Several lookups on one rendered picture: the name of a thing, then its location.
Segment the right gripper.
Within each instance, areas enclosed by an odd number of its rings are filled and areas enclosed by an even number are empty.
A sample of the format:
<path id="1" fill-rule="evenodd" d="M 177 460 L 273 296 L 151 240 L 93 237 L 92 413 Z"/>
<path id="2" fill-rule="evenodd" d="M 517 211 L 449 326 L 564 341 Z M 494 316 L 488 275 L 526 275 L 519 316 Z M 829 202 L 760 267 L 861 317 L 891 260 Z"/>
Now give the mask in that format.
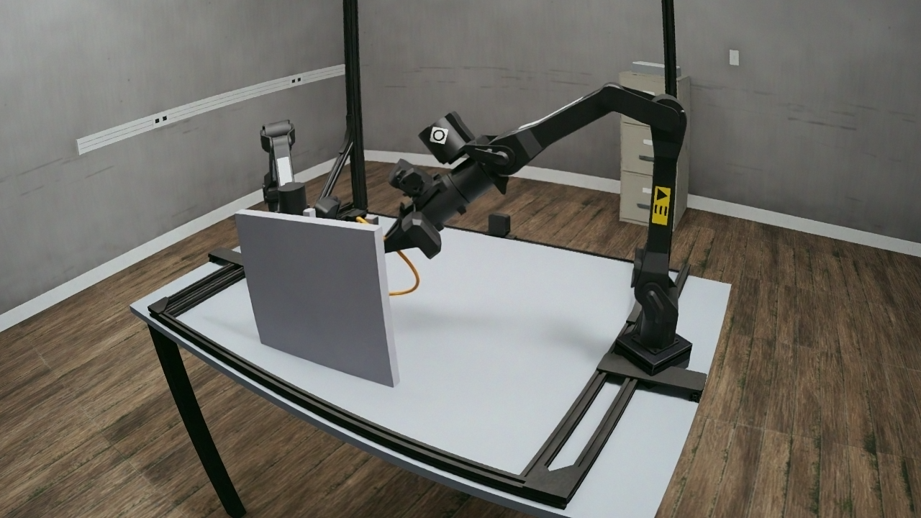
<path id="1" fill-rule="evenodd" d="M 354 211 L 353 213 L 351 213 L 350 215 L 348 215 L 348 216 L 346 217 L 346 219 L 344 219 L 343 221 L 358 222 L 358 221 L 356 221 L 356 219 L 357 219 L 358 217 L 360 217 L 360 219 L 364 219 L 364 220 L 365 220 L 365 218 L 366 218 L 366 211 L 363 211 L 363 210 L 356 210 L 356 211 Z"/>

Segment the yellow patch cord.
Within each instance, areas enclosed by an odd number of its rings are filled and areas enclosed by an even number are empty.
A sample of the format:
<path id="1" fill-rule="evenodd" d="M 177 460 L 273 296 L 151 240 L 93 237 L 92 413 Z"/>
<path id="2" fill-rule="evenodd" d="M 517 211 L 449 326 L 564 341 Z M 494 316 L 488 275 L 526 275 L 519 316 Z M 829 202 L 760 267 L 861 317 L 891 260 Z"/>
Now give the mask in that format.
<path id="1" fill-rule="evenodd" d="M 358 217 L 358 218 L 356 219 L 356 221 L 358 221 L 358 223 L 361 222 L 361 223 L 368 224 L 364 219 L 360 219 L 360 217 Z M 411 293 L 411 292 L 413 292 L 413 291 L 416 291 L 417 288 L 418 288 L 418 286 L 419 286 L 419 281 L 420 281 L 420 280 L 419 280 L 419 275 L 418 275 L 417 269 L 415 269 L 415 267 L 412 265 L 412 263 L 410 262 L 410 260 L 404 255 L 404 253 L 403 253 L 401 250 L 396 250 L 396 253 L 398 253 L 398 255 L 400 255 L 400 256 L 404 259 L 404 261 L 405 261 L 406 263 L 408 263 L 408 266 L 410 266 L 410 268 L 412 269 L 412 272 L 414 273 L 415 278 L 417 278 L 417 284 L 415 284 L 415 285 L 414 285 L 411 289 L 409 289 L 408 291 L 389 292 L 389 296 L 404 295 L 404 294 L 407 294 L 407 293 Z"/>

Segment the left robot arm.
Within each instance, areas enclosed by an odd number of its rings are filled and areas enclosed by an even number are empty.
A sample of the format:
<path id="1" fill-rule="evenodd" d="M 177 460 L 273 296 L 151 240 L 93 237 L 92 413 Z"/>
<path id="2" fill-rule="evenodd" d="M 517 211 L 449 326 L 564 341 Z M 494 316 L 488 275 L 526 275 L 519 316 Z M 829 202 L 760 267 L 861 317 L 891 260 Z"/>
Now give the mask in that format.
<path id="1" fill-rule="evenodd" d="M 668 274 L 676 166 L 687 125 L 684 108 L 677 98 L 670 94 L 654 96 L 609 82 L 548 118 L 500 135 L 474 137 L 457 112 L 452 111 L 417 136 L 442 165 L 446 162 L 451 165 L 468 154 L 469 158 L 452 168 L 448 176 L 465 199 L 473 203 L 494 186 L 504 196 L 509 183 L 507 175 L 519 173 L 550 144 L 611 112 L 644 122 L 651 131 L 655 164 L 652 204 L 647 243 L 644 249 L 635 248 L 630 288 L 635 287 L 634 296 L 642 308 L 638 333 L 631 340 L 657 356 L 680 343 L 675 337 L 679 318 L 678 286 Z M 414 194 L 416 198 L 412 202 L 419 208 L 440 189 L 438 175 L 438 171 L 429 175 L 400 158 L 389 173 L 389 185 L 407 191 L 406 194 Z"/>

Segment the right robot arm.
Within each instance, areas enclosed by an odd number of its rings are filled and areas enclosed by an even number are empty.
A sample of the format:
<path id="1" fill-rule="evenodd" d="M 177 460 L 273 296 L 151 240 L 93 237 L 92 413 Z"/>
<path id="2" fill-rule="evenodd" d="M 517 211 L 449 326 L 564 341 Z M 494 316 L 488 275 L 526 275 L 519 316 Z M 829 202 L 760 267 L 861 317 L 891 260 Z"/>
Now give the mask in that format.
<path id="1" fill-rule="evenodd" d="M 264 183 L 262 183 L 263 199 L 266 196 L 264 203 L 268 204 L 269 212 L 303 216 L 303 211 L 311 207 L 307 204 L 305 183 L 295 181 L 293 172 L 290 152 L 291 145 L 295 143 L 293 122 L 290 124 L 289 120 L 284 120 L 264 124 L 263 130 L 260 130 L 260 136 L 262 150 L 268 152 L 269 160 L 271 159 L 271 163 L 269 162 L 271 169 L 264 176 Z M 326 196 L 314 204 L 313 209 L 318 219 L 336 220 L 340 206 L 340 198 Z"/>

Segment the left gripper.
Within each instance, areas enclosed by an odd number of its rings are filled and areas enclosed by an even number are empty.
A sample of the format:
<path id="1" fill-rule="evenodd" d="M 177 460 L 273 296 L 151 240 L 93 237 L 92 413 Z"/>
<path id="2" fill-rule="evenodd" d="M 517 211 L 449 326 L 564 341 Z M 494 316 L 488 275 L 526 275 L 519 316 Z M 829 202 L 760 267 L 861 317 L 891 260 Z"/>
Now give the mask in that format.
<path id="1" fill-rule="evenodd" d="M 418 247 L 431 260 L 441 252 L 440 232 L 445 229 L 444 223 L 457 213 L 463 216 L 470 202 L 454 186 L 448 174 L 440 174 L 437 179 L 440 179 L 440 189 L 419 208 L 412 202 L 416 197 L 404 191 L 404 196 L 410 197 L 411 201 L 406 204 L 400 202 L 400 219 L 398 217 L 384 235 L 385 254 Z"/>

